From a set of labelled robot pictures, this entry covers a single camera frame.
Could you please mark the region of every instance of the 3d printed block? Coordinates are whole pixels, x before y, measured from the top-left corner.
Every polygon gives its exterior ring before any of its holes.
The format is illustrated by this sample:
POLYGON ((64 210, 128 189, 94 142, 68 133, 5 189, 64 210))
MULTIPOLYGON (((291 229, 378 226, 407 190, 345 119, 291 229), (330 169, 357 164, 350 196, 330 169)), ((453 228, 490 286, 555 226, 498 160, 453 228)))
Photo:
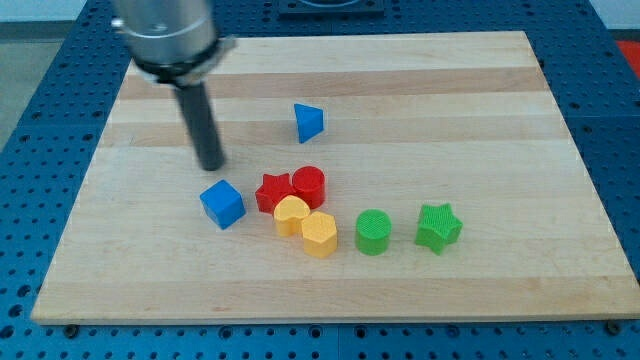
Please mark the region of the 3d printed block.
POLYGON ((291 236, 302 233, 302 220, 310 213, 309 205, 299 197, 289 195, 282 199, 273 210, 278 235, 291 236))
POLYGON ((365 210, 356 220, 356 247, 365 255, 387 251, 390 234, 391 219, 382 210, 365 210))
POLYGON ((423 205, 418 222, 416 244, 429 247, 437 255, 458 240, 462 222, 453 215, 450 204, 423 205))
POLYGON ((311 209, 324 203, 325 178, 322 170, 314 166, 305 166, 296 170, 291 179, 296 196, 304 200, 311 209))
POLYGON ((246 214, 242 195, 226 180, 220 180, 200 194, 200 201, 207 216, 222 230, 246 214))
POLYGON ((324 130, 324 112, 321 109, 294 104, 298 124, 298 141, 304 143, 324 130))
POLYGON ((338 229, 333 216, 316 211, 302 220, 304 252, 326 258, 338 248, 338 229))
POLYGON ((262 186, 256 191, 258 210, 273 214, 273 209, 288 195, 294 195, 295 190, 289 181, 289 174, 262 176, 262 186))

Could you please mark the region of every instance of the red star block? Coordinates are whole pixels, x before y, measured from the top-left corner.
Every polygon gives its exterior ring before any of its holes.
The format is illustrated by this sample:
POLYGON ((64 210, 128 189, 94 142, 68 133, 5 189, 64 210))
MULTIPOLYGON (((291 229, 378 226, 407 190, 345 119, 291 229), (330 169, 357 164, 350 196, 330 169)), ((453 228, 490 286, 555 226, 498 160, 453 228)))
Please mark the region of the red star block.
POLYGON ((262 175, 262 186, 256 191, 258 210, 273 215, 273 209, 280 200, 288 195, 295 195, 296 191, 291 186, 289 174, 262 175))

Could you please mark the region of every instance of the wooden tabletop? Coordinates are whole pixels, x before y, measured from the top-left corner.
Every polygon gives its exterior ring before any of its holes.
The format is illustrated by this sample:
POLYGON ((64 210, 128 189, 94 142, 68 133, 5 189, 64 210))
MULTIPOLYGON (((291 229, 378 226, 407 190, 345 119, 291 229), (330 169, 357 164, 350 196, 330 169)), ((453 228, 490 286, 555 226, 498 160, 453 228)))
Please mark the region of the wooden tabletop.
POLYGON ((227 164, 198 168, 170 90, 130 68, 32 317, 42 324, 515 321, 634 317, 640 291, 522 32, 240 39, 207 78, 227 164), (293 104, 325 110, 297 142, 293 104), (325 171, 320 260, 259 213, 262 174, 325 171), (199 194, 226 179, 229 230, 199 194), (422 204, 464 222, 441 256, 422 204), (389 214, 389 250, 355 221, 389 214))

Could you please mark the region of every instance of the blue block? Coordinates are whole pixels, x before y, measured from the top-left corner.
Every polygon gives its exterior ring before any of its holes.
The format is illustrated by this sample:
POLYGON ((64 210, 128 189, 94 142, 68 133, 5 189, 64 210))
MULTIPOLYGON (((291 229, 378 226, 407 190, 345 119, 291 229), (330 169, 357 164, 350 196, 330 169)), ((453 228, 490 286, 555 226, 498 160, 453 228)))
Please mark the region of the blue block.
POLYGON ((294 104, 298 123, 298 140, 304 143, 324 130, 324 112, 322 109, 302 104, 294 104))
POLYGON ((226 180, 220 180, 200 194, 204 211, 222 230, 244 216, 247 211, 242 195, 226 180))

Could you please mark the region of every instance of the blue pegboard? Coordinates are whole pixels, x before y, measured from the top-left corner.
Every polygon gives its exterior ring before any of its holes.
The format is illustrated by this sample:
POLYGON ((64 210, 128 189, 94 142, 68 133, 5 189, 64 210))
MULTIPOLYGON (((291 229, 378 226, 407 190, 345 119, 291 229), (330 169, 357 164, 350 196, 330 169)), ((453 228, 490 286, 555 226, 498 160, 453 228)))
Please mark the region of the blue pegboard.
MULTIPOLYGON (((218 0, 214 11, 224 34, 240 36, 526 31, 639 274, 639 84, 586 0, 388 0, 382 17, 295 19, 279 19, 275 7, 218 0)), ((108 1, 87 2, 0 155, 1 359, 640 358, 637 320, 83 326, 72 339, 63 327, 32 323, 29 313, 129 63, 111 19, 108 1)))

